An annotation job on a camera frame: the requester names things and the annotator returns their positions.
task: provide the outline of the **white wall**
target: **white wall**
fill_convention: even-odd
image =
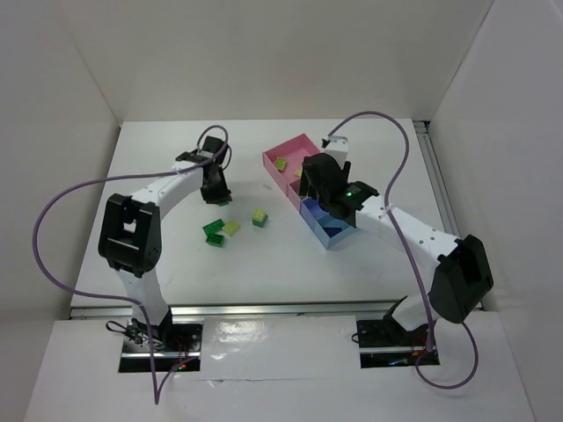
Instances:
[[[430,126],[537,420],[560,420],[563,2],[496,0]]]
[[[429,119],[492,0],[58,0],[120,120]]]
[[[69,297],[40,274],[35,217],[64,187],[106,172],[117,123],[50,0],[0,2],[0,419],[21,420],[53,321]],[[77,193],[48,217],[41,246],[69,284],[100,190]]]

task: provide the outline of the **white enclosure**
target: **white enclosure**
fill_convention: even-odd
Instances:
[[[59,0],[120,120],[430,120],[491,0]]]

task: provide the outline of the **pink tray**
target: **pink tray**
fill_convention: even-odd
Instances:
[[[297,211],[301,209],[301,199],[297,195],[301,178],[296,176],[296,170],[301,168],[306,156],[314,156],[319,152],[320,150],[311,142],[309,136],[303,134],[262,153],[267,172],[270,173],[272,179],[280,187],[283,194],[289,198]],[[279,171],[274,166],[278,157],[288,160],[284,171]]]

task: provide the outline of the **pink box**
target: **pink box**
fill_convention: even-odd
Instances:
[[[297,194],[301,177],[296,175],[296,170],[303,166],[303,160],[306,156],[314,156],[319,152],[320,150],[309,139],[309,136],[302,134],[262,153],[262,160],[267,172],[270,173],[274,182],[289,198],[297,211],[301,209],[301,200]],[[279,171],[274,166],[278,157],[285,158],[288,161],[284,171]]]
[[[318,240],[326,249],[329,249],[353,233],[355,229],[345,222],[332,218],[314,199],[306,198],[302,200],[299,198],[301,176],[296,175],[296,170],[303,166],[303,160],[306,156],[314,156],[319,152],[319,149],[307,135],[299,135],[262,153],[262,159],[264,167],[283,194],[313,230]],[[277,158],[287,160],[283,171],[279,171],[274,166]]]

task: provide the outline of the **green translucent block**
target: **green translucent block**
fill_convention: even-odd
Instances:
[[[264,227],[264,224],[266,224],[266,220],[267,220],[267,214],[264,214],[264,216],[260,219],[260,220],[256,220],[255,218],[252,218],[252,224],[254,224],[256,227]]]
[[[223,226],[222,231],[232,237],[238,229],[240,229],[240,225],[237,222],[228,222]]]
[[[216,246],[217,248],[222,248],[223,243],[225,241],[225,236],[216,235],[215,233],[211,233],[208,235],[206,242],[212,246]]]
[[[221,231],[224,225],[225,223],[223,222],[223,220],[219,219],[214,222],[211,222],[207,226],[203,226],[203,231],[205,231],[206,235],[212,235],[214,233]]]

